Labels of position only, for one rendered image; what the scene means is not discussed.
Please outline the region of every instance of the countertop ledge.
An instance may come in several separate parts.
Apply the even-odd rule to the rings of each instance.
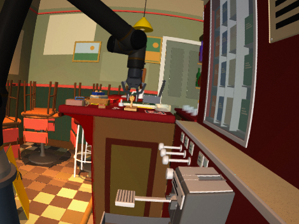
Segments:
[[[269,223],[299,223],[299,189],[199,123],[176,124]]]

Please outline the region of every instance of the display cabinet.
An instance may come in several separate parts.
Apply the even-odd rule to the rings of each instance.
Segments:
[[[204,123],[247,147],[257,59],[256,0],[211,0]]]

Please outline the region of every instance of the black robotic arm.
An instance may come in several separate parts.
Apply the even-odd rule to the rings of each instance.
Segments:
[[[127,100],[129,100],[130,89],[136,88],[137,100],[138,94],[143,93],[146,86],[145,83],[142,83],[147,42],[146,34],[141,30],[135,30],[100,0],[68,1],[112,35],[107,43],[109,52],[129,56],[127,64],[129,68],[128,78],[122,82],[122,87],[127,94]],[[129,86],[127,91],[125,90],[126,82]],[[143,84],[141,91],[138,90],[140,84]]]

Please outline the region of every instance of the checkered floor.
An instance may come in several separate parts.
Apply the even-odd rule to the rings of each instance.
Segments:
[[[45,146],[59,159],[54,164],[36,165],[28,160],[33,151],[40,151],[39,145],[26,143],[21,146],[21,160],[17,166],[22,174],[23,184],[30,201],[29,220],[15,196],[21,224],[80,224],[92,197],[90,173],[80,171],[77,166],[74,178],[74,150]]]

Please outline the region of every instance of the yellow wet floor sign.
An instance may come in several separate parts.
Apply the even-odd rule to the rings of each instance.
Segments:
[[[13,186],[15,187],[15,191],[17,192],[24,213],[26,214],[27,219],[29,219],[29,199],[25,191],[20,172],[18,171],[17,163],[15,162],[15,156],[13,155],[11,145],[6,152],[6,156],[8,160],[17,168],[17,178],[13,181]]]

